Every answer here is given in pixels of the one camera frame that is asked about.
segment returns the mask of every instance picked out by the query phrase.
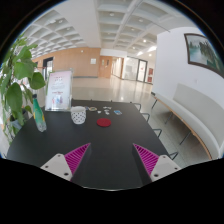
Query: potted plant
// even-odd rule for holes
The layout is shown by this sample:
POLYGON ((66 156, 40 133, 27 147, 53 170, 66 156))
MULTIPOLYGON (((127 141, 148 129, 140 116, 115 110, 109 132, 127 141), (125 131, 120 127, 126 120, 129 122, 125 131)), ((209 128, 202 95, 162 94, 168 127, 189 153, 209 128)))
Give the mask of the potted plant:
POLYGON ((28 78, 30 88, 33 90, 38 90, 45 86, 42 74, 34 72, 34 68, 37 65, 31 60, 32 54, 30 50, 38 45, 31 44, 27 46, 27 38, 23 37, 23 35, 24 33, 17 38, 8 50, 0 68, 2 75, 0 77, 0 95, 3 108, 3 131, 10 144, 11 140, 8 134, 10 136, 12 136, 12 133, 16 135, 26 122, 28 118, 27 113, 30 112, 32 114, 28 101, 33 104, 33 93, 23 84, 23 79, 28 78))

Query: red object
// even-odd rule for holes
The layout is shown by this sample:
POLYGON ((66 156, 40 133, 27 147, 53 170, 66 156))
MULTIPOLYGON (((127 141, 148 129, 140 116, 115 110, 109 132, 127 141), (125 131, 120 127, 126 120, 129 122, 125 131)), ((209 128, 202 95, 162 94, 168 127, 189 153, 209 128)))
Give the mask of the red object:
POLYGON ((111 125, 111 121, 107 118, 100 118, 96 123, 101 127, 108 127, 111 125))

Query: ceiling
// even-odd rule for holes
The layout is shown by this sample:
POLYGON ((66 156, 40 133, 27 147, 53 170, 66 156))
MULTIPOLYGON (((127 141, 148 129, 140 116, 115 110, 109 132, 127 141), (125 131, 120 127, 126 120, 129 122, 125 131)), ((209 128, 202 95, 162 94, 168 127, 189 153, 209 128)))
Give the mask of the ceiling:
POLYGON ((97 47, 137 55, 156 46, 157 35, 196 25, 158 0, 68 0, 48 10, 25 30, 36 43, 33 58, 75 47, 97 47))

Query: glass door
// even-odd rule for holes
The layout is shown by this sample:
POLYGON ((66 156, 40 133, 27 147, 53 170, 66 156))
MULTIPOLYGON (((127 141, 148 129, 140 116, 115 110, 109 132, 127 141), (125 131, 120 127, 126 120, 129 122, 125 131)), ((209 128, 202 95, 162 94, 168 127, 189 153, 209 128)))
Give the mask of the glass door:
POLYGON ((44 59, 43 70, 42 70, 42 75, 44 77, 44 80, 47 80, 49 76, 49 72, 52 72, 52 69, 53 69, 53 57, 44 59))
POLYGON ((147 62, 146 61, 139 60, 137 81, 144 82, 146 68, 147 68, 147 62))
POLYGON ((136 80, 138 72, 138 59, 128 57, 126 60, 125 79, 136 80))

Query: poster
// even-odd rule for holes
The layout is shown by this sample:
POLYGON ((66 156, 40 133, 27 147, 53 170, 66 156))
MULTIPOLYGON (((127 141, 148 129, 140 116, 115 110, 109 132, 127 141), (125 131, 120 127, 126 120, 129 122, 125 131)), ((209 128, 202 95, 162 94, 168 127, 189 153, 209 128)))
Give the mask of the poster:
POLYGON ((221 58, 205 36, 193 33, 184 34, 187 44, 188 63, 216 72, 224 78, 221 58))
POLYGON ((50 73, 47 85, 45 110, 70 111, 71 109, 71 71, 50 73))

